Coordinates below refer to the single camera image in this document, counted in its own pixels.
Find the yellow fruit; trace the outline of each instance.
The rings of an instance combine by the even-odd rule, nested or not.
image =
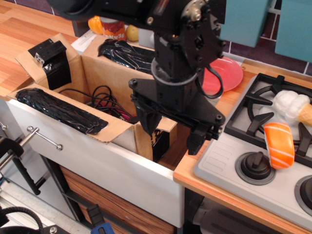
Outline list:
[[[126,29],[126,36],[130,41],[138,41],[138,28],[130,24]]]
[[[94,16],[93,18],[89,19],[88,25],[92,32],[100,35],[103,34],[103,26],[99,16]]]

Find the toy stove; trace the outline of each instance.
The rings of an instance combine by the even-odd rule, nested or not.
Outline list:
[[[232,110],[219,140],[213,140],[195,174],[290,222],[312,231],[312,127],[291,126],[295,163],[283,170],[270,167],[263,124],[286,122],[272,106],[281,90],[312,99],[312,90],[259,74]]]

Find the tile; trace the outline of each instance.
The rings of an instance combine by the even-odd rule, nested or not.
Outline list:
[[[304,73],[307,62],[276,54],[274,52],[275,45],[275,41],[268,39],[260,39],[255,48],[232,43],[231,53],[290,71]]]
[[[223,47],[223,52],[228,53],[230,51],[230,43],[231,42],[228,40],[225,40],[225,42],[226,42],[226,45]]]
[[[16,0],[18,5],[27,6],[36,10],[53,14],[52,7],[46,0]]]
[[[306,74],[312,76],[312,63],[309,63]]]
[[[274,20],[275,20],[275,14],[274,13],[268,13],[267,19],[264,24],[264,28],[262,31],[262,36],[264,38],[270,38],[273,30],[273,25],[274,25]]]
[[[277,17],[276,17],[275,26],[274,26],[274,29],[273,29],[272,40],[276,40],[277,39],[277,31],[278,31],[280,16],[281,15],[277,15]]]

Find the salmon sushi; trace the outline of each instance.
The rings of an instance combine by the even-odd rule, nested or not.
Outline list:
[[[275,169],[285,169],[293,165],[293,135],[287,123],[275,122],[264,125],[265,141],[270,164]]]

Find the black object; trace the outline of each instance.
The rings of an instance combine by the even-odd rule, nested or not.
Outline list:
[[[43,234],[43,225],[42,222],[40,220],[40,218],[38,217],[38,215],[36,215],[33,211],[25,208],[25,207],[9,207],[9,208],[5,208],[2,209],[2,207],[0,207],[0,213],[1,213],[1,219],[3,220],[3,218],[7,215],[7,214],[11,214],[11,213],[25,213],[28,214],[29,216],[31,216],[38,224],[38,231],[33,231],[30,234]],[[7,227],[7,228],[3,228],[0,229],[0,233],[2,234],[19,234],[22,232],[18,232],[18,230],[20,229],[20,227]],[[30,231],[28,228],[22,228],[23,231]]]
[[[88,207],[87,212],[93,227],[97,227],[105,223],[101,210],[97,204]]]
[[[8,151],[12,151],[17,157],[24,153],[23,147],[16,141],[0,136],[0,157],[3,157]]]
[[[41,89],[23,89],[17,100],[85,134],[97,134],[107,121],[62,101]]]
[[[53,42],[48,39],[29,49],[28,52],[42,64],[49,89],[54,90],[72,82],[66,47],[61,41]]]
[[[83,34],[90,30],[88,20],[73,20],[72,25],[74,29],[74,34],[78,38],[80,38]]]
[[[98,56],[105,56],[126,67],[151,74],[151,64],[155,52],[131,46],[124,40],[106,39],[98,48]]]
[[[165,152],[169,149],[170,134],[166,131],[156,129],[156,142],[152,145],[153,161],[158,162]]]
[[[19,170],[19,172],[21,173],[21,175],[26,180],[31,190],[34,192],[35,195],[39,195],[40,194],[39,188],[46,181],[45,178],[41,177],[37,181],[37,183],[35,183],[20,160],[20,156],[24,153],[24,149],[22,148],[22,146],[14,140],[0,136],[0,158],[3,157],[6,153],[10,152],[14,153],[12,161]]]
[[[312,209],[312,178],[305,180],[300,186],[300,195],[303,202]]]
[[[204,68],[223,57],[225,42],[219,39],[216,17],[224,19],[220,12],[225,13],[225,1],[212,0],[212,8],[210,1],[197,5],[192,0],[178,4],[170,0],[48,2],[68,19],[99,15],[155,31],[155,80],[133,79],[129,83],[143,129],[152,134],[162,116],[189,127],[191,155],[198,153],[205,140],[218,139],[225,117],[206,100],[198,84],[203,83]],[[222,89],[213,97],[221,94]]]
[[[256,86],[259,83],[266,83],[267,86],[260,88],[255,91]],[[230,134],[238,139],[244,140],[263,149],[267,149],[267,145],[264,139],[264,129],[263,124],[274,116],[274,113],[266,113],[262,115],[255,115],[253,107],[254,105],[268,105],[271,106],[273,103],[270,100],[262,97],[262,95],[270,94],[273,97],[282,90],[292,90],[298,94],[307,95],[312,100],[312,90],[294,83],[285,81],[283,76],[278,76],[277,78],[258,74],[246,95],[239,103],[237,109],[229,119],[227,125],[225,126],[224,132]],[[235,126],[235,121],[239,115],[247,110],[249,119],[251,121],[250,126],[247,131],[243,131]],[[307,150],[310,144],[312,144],[312,136],[306,129],[306,127],[299,123],[299,140],[294,140],[295,146],[298,146],[295,153],[295,161],[301,163],[305,166],[312,168],[312,158],[306,156]]]
[[[50,232],[51,228],[56,228],[57,234],[70,234],[69,232],[59,227],[58,225],[53,225],[50,227],[43,228],[42,234],[51,234]],[[31,228],[27,228],[27,227],[17,227],[17,226],[0,228],[0,231],[1,231],[1,234],[40,234],[38,230],[34,230]]]
[[[136,27],[179,35],[182,11],[190,0],[177,4],[170,0],[47,0],[58,13],[70,20],[88,20],[104,16],[133,24]],[[210,0],[212,14],[225,21],[226,0]]]
[[[264,157],[262,152],[251,153],[241,162],[243,173],[251,179],[265,179],[271,173],[269,160]]]

